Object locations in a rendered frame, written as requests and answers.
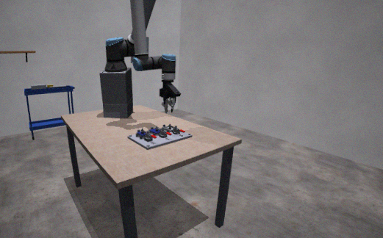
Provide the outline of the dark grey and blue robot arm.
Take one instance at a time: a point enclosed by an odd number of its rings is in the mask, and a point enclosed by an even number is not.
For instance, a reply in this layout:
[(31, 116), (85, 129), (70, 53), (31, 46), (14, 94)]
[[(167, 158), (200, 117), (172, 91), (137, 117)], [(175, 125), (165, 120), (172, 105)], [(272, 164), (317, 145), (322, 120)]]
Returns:
[(162, 79), (176, 78), (176, 56), (163, 54), (149, 57), (146, 41), (146, 29), (156, 0), (130, 0), (132, 14), (132, 32), (127, 40), (123, 37), (106, 40), (107, 64), (105, 71), (110, 73), (127, 70), (124, 57), (135, 57), (133, 67), (136, 71), (162, 69)]

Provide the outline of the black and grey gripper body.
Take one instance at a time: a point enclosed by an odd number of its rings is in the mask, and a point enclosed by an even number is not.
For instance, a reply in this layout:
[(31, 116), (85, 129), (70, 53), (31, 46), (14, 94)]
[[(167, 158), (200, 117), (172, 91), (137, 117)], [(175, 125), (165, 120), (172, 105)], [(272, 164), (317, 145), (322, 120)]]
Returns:
[(166, 87), (166, 83), (167, 83), (167, 84), (171, 84), (171, 82), (173, 82), (173, 80), (162, 80), (162, 82), (163, 82), (163, 87), (162, 87), (162, 89), (165, 89), (165, 90), (160, 89), (160, 97), (163, 97), (164, 94), (166, 94), (166, 96), (167, 96), (168, 98), (173, 98), (173, 97), (174, 97), (173, 94), (172, 94), (172, 93), (168, 90), (168, 88)]

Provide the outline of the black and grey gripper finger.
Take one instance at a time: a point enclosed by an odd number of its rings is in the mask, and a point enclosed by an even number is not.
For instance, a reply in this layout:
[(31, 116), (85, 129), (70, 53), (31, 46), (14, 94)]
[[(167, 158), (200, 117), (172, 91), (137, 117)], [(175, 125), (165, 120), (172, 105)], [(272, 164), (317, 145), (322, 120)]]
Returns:
[(171, 106), (171, 112), (173, 112), (173, 108), (174, 108), (175, 103), (176, 103), (176, 97), (170, 98), (168, 105)]
[(166, 94), (163, 96), (163, 101), (164, 102), (162, 102), (162, 106), (165, 107), (165, 113), (167, 114), (169, 100), (168, 100), (168, 97), (166, 96)]

